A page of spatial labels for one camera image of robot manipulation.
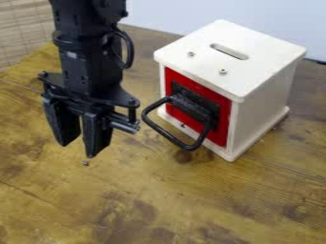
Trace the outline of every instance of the white box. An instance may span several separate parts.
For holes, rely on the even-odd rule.
[[[203,142],[228,161],[247,151],[288,113],[286,101],[305,54],[303,47],[224,20],[155,52],[162,97],[168,68],[230,100],[226,145],[219,146],[210,139]],[[167,113],[166,106],[158,113],[191,137],[199,136]]]

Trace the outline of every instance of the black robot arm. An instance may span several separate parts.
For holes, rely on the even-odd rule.
[[[132,40],[117,28],[127,16],[125,1],[49,3],[63,72],[40,73],[44,113],[60,145],[67,146],[83,132],[87,156],[95,157],[109,146],[113,129],[129,133],[139,130],[140,102],[121,87],[123,70],[134,61]],[[127,108],[127,115],[115,112],[116,107]]]

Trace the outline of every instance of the coin slot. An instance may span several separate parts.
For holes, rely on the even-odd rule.
[[[236,58],[239,60],[248,60],[250,59],[250,56],[247,54],[242,53],[240,51],[232,50],[232,49],[230,49],[228,47],[226,47],[226,46],[223,46],[220,44],[212,43],[210,45],[210,47],[214,50],[222,52],[223,54],[226,54],[226,55],[228,55],[228,56],[231,56],[231,57],[234,57],[234,58]]]

